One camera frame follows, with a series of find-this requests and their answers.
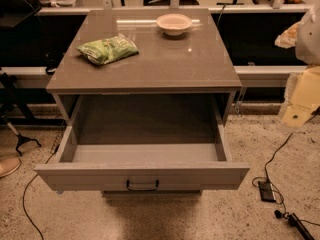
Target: drawer handle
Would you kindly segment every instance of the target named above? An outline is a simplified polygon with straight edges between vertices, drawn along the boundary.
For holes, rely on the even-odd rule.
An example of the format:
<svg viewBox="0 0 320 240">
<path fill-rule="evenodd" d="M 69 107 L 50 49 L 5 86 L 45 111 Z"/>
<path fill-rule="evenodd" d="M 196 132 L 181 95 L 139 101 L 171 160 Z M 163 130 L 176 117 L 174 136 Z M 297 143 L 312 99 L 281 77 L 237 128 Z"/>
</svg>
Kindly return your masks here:
<svg viewBox="0 0 320 240">
<path fill-rule="evenodd" d="M 156 191 L 159 187 L 159 181 L 156 180 L 156 185 L 153 188 L 132 188 L 130 187 L 130 181 L 127 180 L 127 189 L 129 191 Z"/>
</svg>

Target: floor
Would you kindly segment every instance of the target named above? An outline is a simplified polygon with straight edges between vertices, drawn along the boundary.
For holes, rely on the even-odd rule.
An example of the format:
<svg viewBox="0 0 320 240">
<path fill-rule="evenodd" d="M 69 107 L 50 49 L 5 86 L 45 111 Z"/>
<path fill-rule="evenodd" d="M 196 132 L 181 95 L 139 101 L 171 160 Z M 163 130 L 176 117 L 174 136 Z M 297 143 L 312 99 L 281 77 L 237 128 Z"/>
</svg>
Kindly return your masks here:
<svg viewBox="0 0 320 240">
<path fill-rule="evenodd" d="M 245 106 L 242 115 L 230 115 L 226 137 L 234 161 L 245 161 L 250 171 L 238 190 L 203 191 L 194 195 L 114 195 L 98 191 L 57 194 L 36 177 L 25 194 L 25 207 L 46 240 L 109 239 L 303 239 L 274 211 L 282 206 L 262 202 L 252 185 L 265 176 L 264 165 L 284 143 L 289 130 L 279 123 L 277 107 Z M 285 198 L 289 213 L 320 223 L 320 116 L 294 131 L 288 143 L 268 165 L 272 182 Z M 22 165 L 0 179 L 0 238 L 41 239 L 23 211 L 22 197 L 45 163 L 59 135 L 58 128 L 19 127 L 37 138 L 21 147 Z M 0 159 L 17 156 L 15 135 L 0 127 Z M 315 239 L 320 228 L 304 224 Z"/>
</svg>

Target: connector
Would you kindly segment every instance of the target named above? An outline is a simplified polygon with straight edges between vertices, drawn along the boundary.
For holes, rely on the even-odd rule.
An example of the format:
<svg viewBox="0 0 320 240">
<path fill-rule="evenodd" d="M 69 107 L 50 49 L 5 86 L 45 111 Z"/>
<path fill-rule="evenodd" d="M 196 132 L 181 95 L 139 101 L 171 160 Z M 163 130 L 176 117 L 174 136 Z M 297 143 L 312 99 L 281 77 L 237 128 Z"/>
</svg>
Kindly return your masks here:
<svg viewBox="0 0 320 240">
<path fill-rule="evenodd" d="M 258 181 L 261 200 L 264 202 L 274 203 L 276 197 L 270 182 Z"/>
</svg>

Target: green bag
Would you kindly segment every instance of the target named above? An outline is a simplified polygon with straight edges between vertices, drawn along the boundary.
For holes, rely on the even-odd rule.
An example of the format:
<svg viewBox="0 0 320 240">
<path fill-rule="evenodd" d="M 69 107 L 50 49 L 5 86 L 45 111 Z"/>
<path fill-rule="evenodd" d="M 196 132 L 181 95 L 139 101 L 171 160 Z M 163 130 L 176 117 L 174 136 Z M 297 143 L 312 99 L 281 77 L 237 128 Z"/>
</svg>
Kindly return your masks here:
<svg viewBox="0 0 320 240">
<path fill-rule="evenodd" d="M 108 64 L 139 53 L 134 42 L 122 34 L 85 43 L 76 49 L 95 65 Z"/>
</svg>

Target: brown tabletop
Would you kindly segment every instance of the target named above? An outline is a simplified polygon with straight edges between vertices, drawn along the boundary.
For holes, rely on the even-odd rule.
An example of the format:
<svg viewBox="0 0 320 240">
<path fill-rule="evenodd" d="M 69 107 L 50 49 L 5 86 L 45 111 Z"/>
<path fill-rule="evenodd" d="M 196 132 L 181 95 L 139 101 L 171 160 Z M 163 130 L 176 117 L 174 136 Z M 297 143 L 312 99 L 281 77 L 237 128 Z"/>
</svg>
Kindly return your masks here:
<svg viewBox="0 0 320 240">
<path fill-rule="evenodd" d="M 188 33 L 169 37 L 156 19 L 187 15 Z M 139 54 L 95 66 L 76 50 L 119 33 L 134 41 Z M 208 9 L 113 9 L 91 11 L 47 86 L 56 94 L 185 93 L 239 90 L 241 82 Z"/>
</svg>

